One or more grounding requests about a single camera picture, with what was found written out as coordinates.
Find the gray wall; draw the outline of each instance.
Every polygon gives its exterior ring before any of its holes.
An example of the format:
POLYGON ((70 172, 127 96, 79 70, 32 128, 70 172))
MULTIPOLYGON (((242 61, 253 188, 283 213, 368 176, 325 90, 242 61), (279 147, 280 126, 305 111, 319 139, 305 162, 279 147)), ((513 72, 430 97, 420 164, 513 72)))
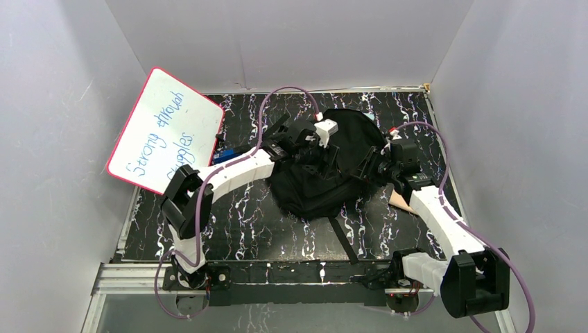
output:
POLYGON ((465 213, 522 270, 536 332, 587 331, 587 32, 584 0, 475 1, 431 88, 465 213))
POLYGON ((79 332, 128 208, 104 166, 145 73, 104 1, 0 8, 0 332, 79 332))
POLYGON ((472 0, 107 0, 143 69, 201 92, 430 83, 472 0))

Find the black backpack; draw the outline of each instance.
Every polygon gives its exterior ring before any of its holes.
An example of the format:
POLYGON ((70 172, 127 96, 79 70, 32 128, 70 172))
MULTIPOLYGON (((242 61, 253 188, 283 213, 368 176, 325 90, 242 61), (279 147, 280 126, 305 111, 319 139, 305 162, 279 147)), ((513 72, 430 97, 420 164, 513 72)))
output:
POLYGON ((325 119, 337 122, 338 131, 329 139, 329 145, 339 147, 337 168, 340 173, 322 179, 294 164, 268 178, 277 204, 303 219, 334 218, 343 203, 356 200, 370 185, 350 176, 372 147, 382 149, 386 140, 376 124, 360 111, 329 109, 325 119))

